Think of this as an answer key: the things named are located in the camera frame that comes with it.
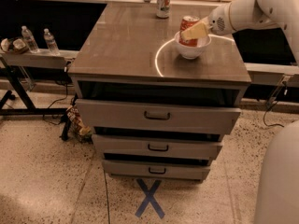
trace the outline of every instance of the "silver can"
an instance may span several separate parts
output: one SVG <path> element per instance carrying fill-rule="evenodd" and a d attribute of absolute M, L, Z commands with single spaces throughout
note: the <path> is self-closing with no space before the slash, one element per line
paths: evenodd
<path fill-rule="evenodd" d="M 170 10 L 170 0 L 157 0 L 157 17 L 168 18 Z"/>

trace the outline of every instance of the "concrete floor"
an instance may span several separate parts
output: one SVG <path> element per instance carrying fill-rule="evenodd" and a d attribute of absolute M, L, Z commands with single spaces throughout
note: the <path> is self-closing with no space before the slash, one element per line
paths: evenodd
<path fill-rule="evenodd" d="M 64 97 L 30 96 L 38 107 Z M 56 106 L 68 107 L 71 98 Z M 7 104 L 22 106 L 19 98 Z M 92 144 L 81 144 L 72 133 L 66 142 L 60 138 L 63 124 L 38 116 L 0 117 L 0 223 L 252 223 L 263 156 L 282 128 L 263 124 L 263 102 L 244 100 L 241 108 L 204 183 L 161 181 L 154 199 L 163 218 L 151 203 L 138 217 L 146 195 L 137 179 L 105 175 Z M 268 123 L 283 125 L 298 119 L 296 104 L 278 104 L 266 116 Z M 147 189 L 157 184 L 142 180 Z"/>

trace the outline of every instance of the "water bottle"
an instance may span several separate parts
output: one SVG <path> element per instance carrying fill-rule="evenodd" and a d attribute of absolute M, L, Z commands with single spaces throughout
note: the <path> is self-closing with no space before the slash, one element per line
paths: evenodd
<path fill-rule="evenodd" d="M 34 36 L 32 35 L 32 32 L 26 26 L 23 26 L 21 28 L 21 35 L 24 38 L 24 41 L 25 41 L 27 47 L 29 48 L 29 50 L 32 53 L 38 53 L 39 48 L 36 43 L 36 40 L 35 40 Z"/>
<path fill-rule="evenodd" d="M 45 28 L 44 32 L 45 32 L 44 33 L 44 38 L 45 38 L 45 41 L 47 43 L 47 46 L 48 46 L 50 52 L 53 55 L 58 56 L 60 54 L 60 52 L 58 50 L 58 46 L 56 44 L 54 35 L 49 31 L 48 28 Z"/>

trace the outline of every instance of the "blue x mark on floor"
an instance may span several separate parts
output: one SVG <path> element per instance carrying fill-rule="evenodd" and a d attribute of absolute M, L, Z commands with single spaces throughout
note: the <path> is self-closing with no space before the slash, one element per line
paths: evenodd
<path fill-rule="evenodd" d="M 152 207 L 157 212 L 160 219 L 162 219 L 165 216 L 164 211 L 162 210 L 161 206 L 157 203 L 157 201 L 154 198 L 154 193 L 159 188 L 159 185 L 161 184 L 161 180 L 156 180 L 150 190 L 148 190 L 147 185 L 142 179 L 137 179 L 137 183 L 139 184 L 140 188 L 143 190 L 144 194 L 146 194 L 146 197 L 142 204 L 139 206 L 138 210 L 136 211 L 135 215 L 137 217 L 141 217 L 143 212 L 145 211 L 146 207 L 149 203 L 151 203 Z"/>

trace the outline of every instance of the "tin can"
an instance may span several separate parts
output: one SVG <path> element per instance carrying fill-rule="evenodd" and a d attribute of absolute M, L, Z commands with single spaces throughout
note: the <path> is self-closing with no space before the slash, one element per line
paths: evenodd
<path fill-rule="evenodd" d="M 170 10 L 170 0 L 157 0 L 157 17 L 168 18 Z"/>
<path fill-rule="evenodd" d="M 180 24 L 180 31 L 185 31 L 187 28 L 193 26 L 198 21 L 199 18 L 196 16 L 184 16 Z M 181 38 L 181 36 L 179 37 L 179 43 L 189 47 L 196 47 L 197 41 L 198 39 L 184 40 L 183 38 Z"/>

